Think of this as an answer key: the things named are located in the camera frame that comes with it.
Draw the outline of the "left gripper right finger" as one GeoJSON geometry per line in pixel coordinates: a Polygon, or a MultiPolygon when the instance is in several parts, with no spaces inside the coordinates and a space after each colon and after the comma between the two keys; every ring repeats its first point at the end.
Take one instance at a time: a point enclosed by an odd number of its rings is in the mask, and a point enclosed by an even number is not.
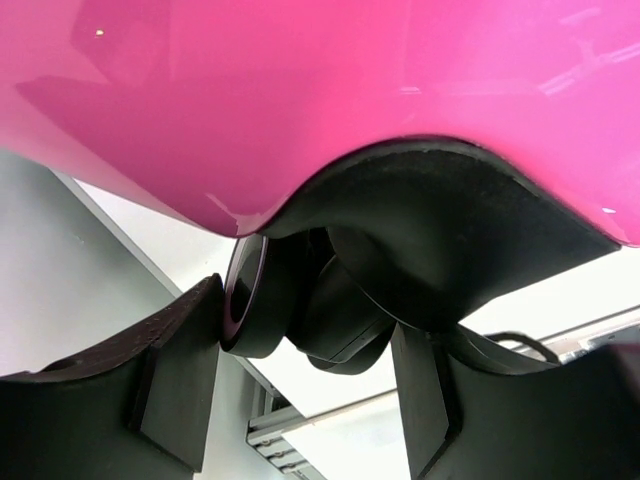
{"type": "Polygon", "coordinates": [[[637,345],[553,365],[464,327],[391,344],[412,478],[638,477],[637,345]]]}

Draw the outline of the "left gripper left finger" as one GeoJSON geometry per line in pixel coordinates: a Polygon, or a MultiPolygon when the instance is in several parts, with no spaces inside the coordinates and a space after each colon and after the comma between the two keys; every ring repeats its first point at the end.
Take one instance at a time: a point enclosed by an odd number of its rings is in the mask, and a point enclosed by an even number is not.
{"type": "Polygon", "coordinates": [[[219,276],[37,372],[1,380],[5,479],[190,479],[201,472],[223,309],[219,276]]]}

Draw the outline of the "pink suitcase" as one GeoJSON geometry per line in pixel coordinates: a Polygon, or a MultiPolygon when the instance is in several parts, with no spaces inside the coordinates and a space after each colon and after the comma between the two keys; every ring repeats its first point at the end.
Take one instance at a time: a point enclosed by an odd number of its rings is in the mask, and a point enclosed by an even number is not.
{"type": "Polygon", "coordinates": [[[635,1],[5,1],[1,144],[237,240],[221,344],[402,323],[639,242],[635,1]]]}

